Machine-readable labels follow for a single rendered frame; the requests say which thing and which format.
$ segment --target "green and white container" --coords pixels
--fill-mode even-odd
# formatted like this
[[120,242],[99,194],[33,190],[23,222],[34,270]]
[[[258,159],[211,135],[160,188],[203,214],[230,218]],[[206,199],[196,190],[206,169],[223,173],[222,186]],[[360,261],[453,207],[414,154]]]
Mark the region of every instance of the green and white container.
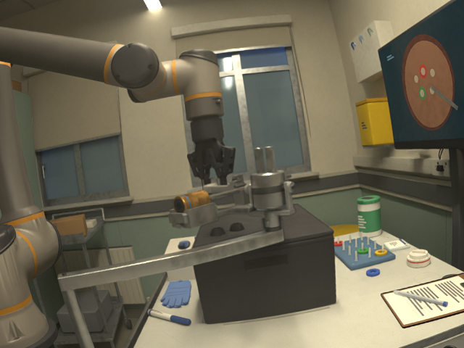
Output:
[[382,233],[379,196],[357,199],[357,225],[364,236],[375,237]]

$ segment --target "window pane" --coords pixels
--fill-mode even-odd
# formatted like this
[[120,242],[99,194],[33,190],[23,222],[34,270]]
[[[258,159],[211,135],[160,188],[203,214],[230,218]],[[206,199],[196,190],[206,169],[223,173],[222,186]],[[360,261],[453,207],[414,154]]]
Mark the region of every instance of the window pane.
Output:
[[274,49],[250,49],[240,52],[242,69],[250,67],[275,67],[277,65],[287,65],[287,55],[285,47]]
[[219,53],[216,54],[217,63],[219,64],[219,72],[232,71],[232,53]]
[[82,143],[80,155],[87,194],[124,189],[117,136]]
[[74,145],[42,151],[47,199],[79,196],[75,170]]
[[239,101],[237,100],[237,90],[235,77],[227,76],[220,79],[223,90],[223,102],[225,114],[222,117],[224,127],[224,144],[235,147],[235,162],[233,173],[246,173],[247,161],[245,159],[244,137],[241,133],[241,121],[239,113]]
[[290,72],[244,75],[253,148],[274,146],[277,167],[302,165]]

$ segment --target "radiator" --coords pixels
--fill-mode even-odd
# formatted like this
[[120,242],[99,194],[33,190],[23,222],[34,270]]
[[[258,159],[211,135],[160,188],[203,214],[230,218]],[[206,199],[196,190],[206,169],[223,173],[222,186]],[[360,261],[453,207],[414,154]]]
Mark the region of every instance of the radiator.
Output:
[[[131,246],[109,249],[113,265],[127,261],[134,261],[136,258]],[[76,270],[86,270],[87,264],[82,250],[70,250],[63,252],[65,256],[66,268],[68,272]],[[92,268],[109,265],[107,251],[105,249],[92,249],[88,251],[90,264]],[[55,263],[55,272],[61,274],[65,271],[61,258]],[[119,291],[123,297],[125,305],[138,305],[145,303],[144,291],[140,278],[130,279],[129,281],[118,281]],[[111,296],[116,297],[116,288],[114,283],[98,285],[98,290],[108,290]],[[90,288],[79,289],[78,291],[88,291]]]

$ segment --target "clipboard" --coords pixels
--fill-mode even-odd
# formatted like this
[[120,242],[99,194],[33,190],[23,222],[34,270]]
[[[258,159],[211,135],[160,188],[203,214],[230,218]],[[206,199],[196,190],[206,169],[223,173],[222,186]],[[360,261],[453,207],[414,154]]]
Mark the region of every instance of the clipboard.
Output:
[[382,293],[382,298],[403,328],[464,312],[464,273],[399,290],[448,302],[447,307],[442,307],[396,295],[393,291]]

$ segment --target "ceiling light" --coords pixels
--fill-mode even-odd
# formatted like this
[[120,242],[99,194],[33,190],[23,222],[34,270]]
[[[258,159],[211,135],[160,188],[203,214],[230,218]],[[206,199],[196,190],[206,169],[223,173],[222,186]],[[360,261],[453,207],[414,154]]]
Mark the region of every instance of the ceiling light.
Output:
[[160,9],[162,8],[160,0],[144,0],[148,9]]

